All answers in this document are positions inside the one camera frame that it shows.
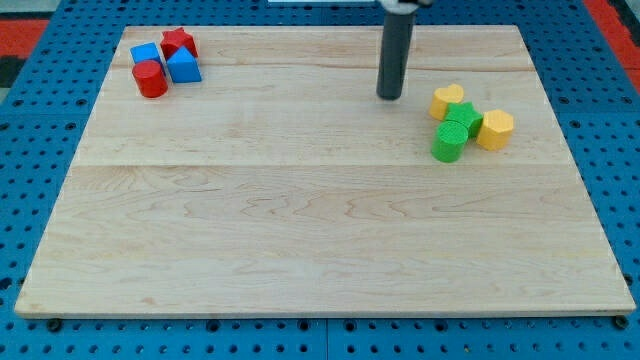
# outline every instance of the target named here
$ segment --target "plastic block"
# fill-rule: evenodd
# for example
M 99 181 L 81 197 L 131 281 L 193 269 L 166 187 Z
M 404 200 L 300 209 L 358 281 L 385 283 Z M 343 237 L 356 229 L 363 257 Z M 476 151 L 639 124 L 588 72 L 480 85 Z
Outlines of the plastic block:
M 166 60 L 169 60 L 169 58 L 171 58 L 182 46 L 186 47 L 193 57 L 198 57 L 198 51 L 196 50 L 196 44 L 193 41 L 193 36 L 185 32 L 184 28 L 179 27 L 175 30 L 163 31 L 162 37 L 163 39 L 160 43 L 160 48 L 162 49 L 162 54 Z
M 487 111 L 476 142 L 487 150 L 500 150 L 509 143 L 513 127 L 511 114 L 502 110 Z
M 131 72 L 144 97 L 156 98 L 167 92 L 167 80 L 162 73 L 162 67 L 156 61 L 141 61 L 133 66 Z
M 449 103 L 460 103 L 464 98 L 464 89 L 458 84 L 451 84 L 446 88 L 438 88 L 433 92 L 433 99 L 429 107 L 429 115 L 442 121 L 447 113 Z
M 137 64 L 145 60 L 153 60 L 160 64 L 162 67 L 162 60 L 160 59 L 160 53 L 154 43 L 146 43 L 138 46 L 134 46 L 130 50 L 133 63 Z
M 167 67 L 174 83 L 202 81 L 196 58 L 184 46 L 167 60 Z
M 473 108 L 473 103 L 466 102 L 464 104 L 449 104 L 445 121 L 455 121 L 463 125 L 469 130 L 469 137 L 478 136 L 480 126 L 482 125 L 482 114 Z
M 462 155 L 468 139 L 469 131 L 466 127 L 455 121 L 445 121 L 436 130 L 431 154 L 442 162 L 454 162 Z

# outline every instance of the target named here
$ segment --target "blue block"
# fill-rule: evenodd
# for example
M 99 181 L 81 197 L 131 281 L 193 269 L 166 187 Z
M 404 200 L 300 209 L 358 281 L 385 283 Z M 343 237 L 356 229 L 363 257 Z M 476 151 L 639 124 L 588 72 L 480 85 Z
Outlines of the blue block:
M 133 63 L 137 64 L 141 61 L 145 60 L 153 60 L 160 64 L 162 68 L 162 72 L 164 72 L 164 65 L 162 64 L 162 60 L 160 59 L 160 53 L 158 52 L 158 48 L 154 43 L 146 43 L 138 46 L 134 46 L 130 50 L 131 57 L 133 58 Z
M 196 58 L 184 46 L 167 60 L 167 67 L 174 83 L 202 81 Z

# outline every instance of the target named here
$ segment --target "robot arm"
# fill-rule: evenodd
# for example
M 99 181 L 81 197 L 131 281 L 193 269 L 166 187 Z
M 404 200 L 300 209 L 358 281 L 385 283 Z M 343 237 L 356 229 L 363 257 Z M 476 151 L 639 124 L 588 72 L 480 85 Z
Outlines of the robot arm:
M 377 94 L 385 100 L 402 95 L 416 11 L 433 0 L 379 0 L 386 13 L 382 31 Z

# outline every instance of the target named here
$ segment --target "blue pegboard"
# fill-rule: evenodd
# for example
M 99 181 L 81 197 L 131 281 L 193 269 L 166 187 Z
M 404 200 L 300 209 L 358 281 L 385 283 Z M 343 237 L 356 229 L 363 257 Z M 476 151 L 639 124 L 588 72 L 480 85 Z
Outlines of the blue pegboard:
M 13 305 L 126 25 L 379 25 L 377 4 L 63 0 L 0 106 L 0 358 L 640 358 L 640 319 L 27 321 Z M 439 1 L 516 24 L 640 298 L 640 99 L 578 0 Z

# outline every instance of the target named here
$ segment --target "yellow hexagon block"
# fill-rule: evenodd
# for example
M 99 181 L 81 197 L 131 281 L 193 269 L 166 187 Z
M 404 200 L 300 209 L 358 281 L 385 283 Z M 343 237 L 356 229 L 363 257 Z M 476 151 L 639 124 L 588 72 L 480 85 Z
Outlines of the yellow hexagon block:
M 449 103 L 458 104 L 464 98 L 464 89 L 458 84 L 451 84 L 446 88 L 437 88 L 433 92 L 433 99 L 429 107 L 429 115 L 442 121 L 447 114 Z
M 513 133 L 513 116 L 503 110 L 484 113 L 476 142 L 487 150 L 500 150 L 507 146 Z

